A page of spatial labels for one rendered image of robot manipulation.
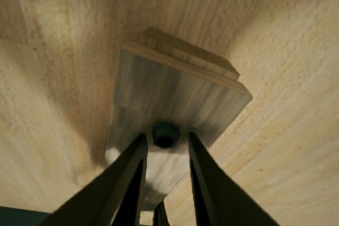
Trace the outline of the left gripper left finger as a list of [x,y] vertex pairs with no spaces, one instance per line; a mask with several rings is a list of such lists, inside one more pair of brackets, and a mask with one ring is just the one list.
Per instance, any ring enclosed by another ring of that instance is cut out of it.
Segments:
[[139,226],[147,157],[147,138],[141,133],[107,169],[37,226]]

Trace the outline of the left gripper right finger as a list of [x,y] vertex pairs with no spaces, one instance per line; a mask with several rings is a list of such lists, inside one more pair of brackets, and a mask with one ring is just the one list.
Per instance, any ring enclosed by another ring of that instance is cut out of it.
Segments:
[[194,132],[189,132],[188,153],[196,226],[281,226],[218,165]]

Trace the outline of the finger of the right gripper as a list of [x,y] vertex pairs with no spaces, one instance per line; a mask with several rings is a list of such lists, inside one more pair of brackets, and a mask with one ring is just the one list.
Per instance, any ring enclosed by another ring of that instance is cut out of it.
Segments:
[[154,209],[153,226],[170,226],[167,218],[164,201],[159,203],[158,206]]

